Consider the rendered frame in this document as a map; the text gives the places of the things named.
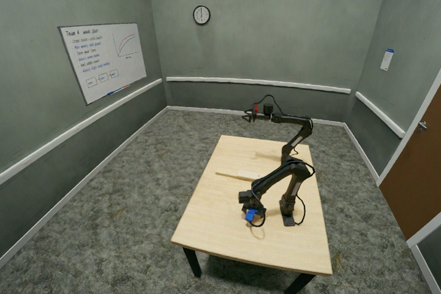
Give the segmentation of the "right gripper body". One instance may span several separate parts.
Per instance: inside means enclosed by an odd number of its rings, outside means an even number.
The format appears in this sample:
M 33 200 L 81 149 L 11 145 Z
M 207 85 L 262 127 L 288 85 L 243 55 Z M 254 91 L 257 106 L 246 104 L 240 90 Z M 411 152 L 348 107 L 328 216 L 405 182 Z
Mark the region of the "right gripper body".
M 257 105 L 255 105 L 255 111 L 253 111 L 251 114 L 251 120 L 253 119 L 253 122 L 255 122 L 256 119 L 262 120 L 263 113 L 257 112 L 257 110 L 258 110 Z M 254 118 L 252 118 L 252 117 L 254 117 Z

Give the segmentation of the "light wooden beam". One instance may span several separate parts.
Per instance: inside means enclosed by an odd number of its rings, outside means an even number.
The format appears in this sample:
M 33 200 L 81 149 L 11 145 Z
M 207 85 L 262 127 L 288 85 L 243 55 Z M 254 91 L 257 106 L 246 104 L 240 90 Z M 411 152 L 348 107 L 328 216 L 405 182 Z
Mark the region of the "light wooden beam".
M 216 170 L 216 175 L 226 176 L 226 177 L 235 178 L 235 179 L 241 179 L 241 180 L 250 181 L 250 182 L 255 181 L 255 180 L 251 180 L 251 179 L 237 177 L 238 172 L 239 171 L 236 171 L 236 170 L 230 170 L 230 169 L 218 167 Z

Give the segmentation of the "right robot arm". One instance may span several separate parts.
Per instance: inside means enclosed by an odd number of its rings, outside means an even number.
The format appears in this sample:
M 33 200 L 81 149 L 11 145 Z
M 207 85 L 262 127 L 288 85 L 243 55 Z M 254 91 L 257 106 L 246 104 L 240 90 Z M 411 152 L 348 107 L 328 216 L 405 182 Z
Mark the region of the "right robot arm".
M 310 124 L 310 120 L 308 118 L 298 117 L 298 116 L 288 116 L 283 115 L 282 113 L 273 113 L 273 104 L 264 104 L 263 106 L 263 116 L 262 120 L 269 121 L 274 123 L 290 123 L 290 124 L 298 124 L 303 126 L 301 130 L 289 141 L 289 143 L 285 144 L 282 147 L 282 156 L 281 156 L 281 165 L 286 161 L 286 157 L 290 156 L 293 148 L 304 138 L 308 137 L 312 134 L 312 127 Z M 302 131 L 303 130 L 303 131 Z

